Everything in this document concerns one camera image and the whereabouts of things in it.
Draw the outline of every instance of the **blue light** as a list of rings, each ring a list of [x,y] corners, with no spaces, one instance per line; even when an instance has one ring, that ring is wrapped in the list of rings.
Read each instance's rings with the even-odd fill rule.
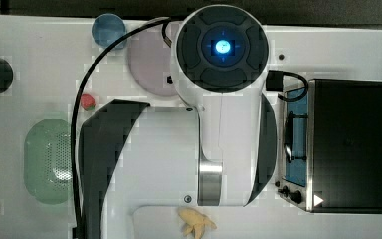
[[[231,51],[231,44],[228,41],[220,40],[216,43],[216,51],[220,54],[226,54]]]

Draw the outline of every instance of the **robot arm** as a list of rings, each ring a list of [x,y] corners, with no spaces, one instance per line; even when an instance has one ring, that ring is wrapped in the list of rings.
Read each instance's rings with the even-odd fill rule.
[[[192,111],[114,100],[82,127],[85,238],[133,239],[142,206],[251,202],[276,160],[262,158],[259,140],[268,55],[247,12],[216,5],[190,15],[172,45],[171,74]]]

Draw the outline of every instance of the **blue bowl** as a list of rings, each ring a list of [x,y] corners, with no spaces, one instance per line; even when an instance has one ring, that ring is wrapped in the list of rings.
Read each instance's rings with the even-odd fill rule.
[[[126,28],[122,19],[114,14],[106,13],[98,16],[92,26],[92,36],[95,42],[107,48],[114,41],[125,35]],[[122,49],[126,40],[119,43],[115,48]]]

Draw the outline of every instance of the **red object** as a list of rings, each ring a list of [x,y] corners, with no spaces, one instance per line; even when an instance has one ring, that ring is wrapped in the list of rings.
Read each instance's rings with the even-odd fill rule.
[[[90,94],[82,94],[80,103],[86,111],[92,110],[96,106],[96,100]]]

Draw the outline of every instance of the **cord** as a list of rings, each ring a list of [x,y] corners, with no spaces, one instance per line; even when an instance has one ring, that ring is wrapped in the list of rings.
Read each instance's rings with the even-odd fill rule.
[[[164,23],[162,26],[162,37],[163,41],[166,43],[166,45],[170,48],[172,46],[172,40],[166,35],[166,28],[169,23]]]
[[[282,101],[285,102],[296,102],[305,97],[305,95],[308,93],[308,81],[306,80],[305,77],[301,76],[300,74],[297,73],[292,73],[292,72],[283,72],[284,76],[290,76],[290,77],[295,77],[300,79],[303,82],[303,92],[294,98],[287,98],[284,97],[283,95],[278,94],[278,98],[281,99]]]
[[[79,89],[77,91],[76,99],[74,101],[74,107],[73,107],[73,115],[71,118],[71,173],[73,175],[73,194],[74,194],[74,208],[76,213],[76,221],[77,221],[77,233],[76,237],[78,239],[84,239],[85,238],[85,231],[84,231],[84,225],[82,224],[82,215],[81,215],[81,206],[80,206],[80,195],[79,195],[79,180],[77,175],[77,167],[76,167],[76,124],[77,124],[77,115],[79,112],[79,106],[80,106],[80,98],[82,96],[82,93],[84,91],[84,87],[92,74],[95,67],[100,63],[100,61],[104,58],[104,56],[107,55],[116,45],[124,41],[125,39],[141,32],[146,29],[155,27],[160,24],[168,24],[171,22],[171,18],[165,18],[162,20],[158,20],[155,22],[147,23],[131,32],[126,33],[116,41],[114,41],[112,44],[110,44],[104,51],[95,59],[95,61],[92,63],[92,65],[87,70],[86,74],[84,75]]]

